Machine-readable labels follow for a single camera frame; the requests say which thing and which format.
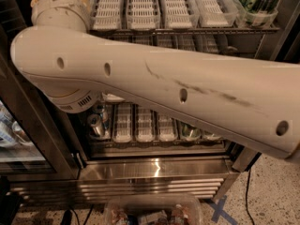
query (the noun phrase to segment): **screw hole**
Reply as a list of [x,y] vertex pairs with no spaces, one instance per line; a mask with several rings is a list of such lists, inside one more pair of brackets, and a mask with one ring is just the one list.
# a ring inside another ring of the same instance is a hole
[[104,72],[107,77],[111,76],[111,65],[110,64],[106,63],[104,65]]
[[180,93],[179,93],[179,97],[180,97],[180,102],[181,103],[185,103],[188,99],[188,91],[187,89],[183,88],[180,90]]
[[276,128],[276,134],[278,136],[283,136],[289,129],[289,123],[287,121],[281,121],[278,123]]
[[58,57],[57,60],[56,60],[56,62],[57,62],[57,66],[58,66],[59,68],[64,69],[65,63],[64,63],[63,58]]

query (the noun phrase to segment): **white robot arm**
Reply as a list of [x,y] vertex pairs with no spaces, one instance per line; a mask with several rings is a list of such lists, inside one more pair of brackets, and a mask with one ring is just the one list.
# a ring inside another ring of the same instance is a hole
[[300,161],[299,66],[93,37],[84,31],[77,2],[56,7],[57,0],[51,1],[43,20],[36,18],[37,26],[15,37],[11,57],[61,110],[82,112],[100,91],[270,156]]

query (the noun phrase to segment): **cable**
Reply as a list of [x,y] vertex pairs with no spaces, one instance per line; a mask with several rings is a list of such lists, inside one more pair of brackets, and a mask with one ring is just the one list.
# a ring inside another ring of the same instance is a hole
[[78,224],[78,225],[81,225],[81,223],[79,222],[78,215],[77,215],[77,213],[75,212],[74,208],[73,208],[73,207],[71,207],[71,206],[69,206],[69,209],[71,209],[71,211],[72,211],[72,212],[75,214],[75,216],[76,216],[76,219],[77,219],[77,224]]
[[86,216],[85,222],[83,223],[83,225],[86,225],[87,220],[90,218],[91,213],[93,211],[94,205],[91,205],[90,211],[88,212],[88,215]]
[[247,214],[250,217],[250,220],[252,222],[252,225],[255,225],[254,219],[252,217],[252,215],[249,213],[248,210],[248,191],[249,191],[249,185],[250,185],[250,178],[251,178],[251,169],[249,169],[248,173],[247,173],[247,187],[246,187],[246,210],[247,210]]

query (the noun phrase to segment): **floor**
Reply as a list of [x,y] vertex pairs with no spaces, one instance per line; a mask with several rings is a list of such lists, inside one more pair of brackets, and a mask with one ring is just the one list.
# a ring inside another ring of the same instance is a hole
[[[248,172],[242,173],[218,203],[202,201],[202,225],[206,224],[300,224],[300,164],[291,164],[272,157],[261,156],[252,167],[248,187]],[[75,208],[83,225],[90,207]],[[49,207],[21,208],[13,225],[59,225],[63,210]],[[95,205],[87,225],[104,225],[102,207]],[[72,225],[78,225],[75,214]]]

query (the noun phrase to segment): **blue tape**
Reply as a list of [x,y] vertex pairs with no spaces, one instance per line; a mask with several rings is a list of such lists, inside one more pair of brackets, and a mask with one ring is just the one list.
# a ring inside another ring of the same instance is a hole
[[227,196],[224,196],[223,198],[221,198],[217,204],[215,204],[211,200],[205,200],[205,202],[215,210],[214,215],[212,217],[212,221],[217,223],[219,217],[224,217],[230,224],[237,225],[237,221],[234,220],[233,217],[231,217],[228,213],[226,213],[223,210],[226,200],[227,200]]

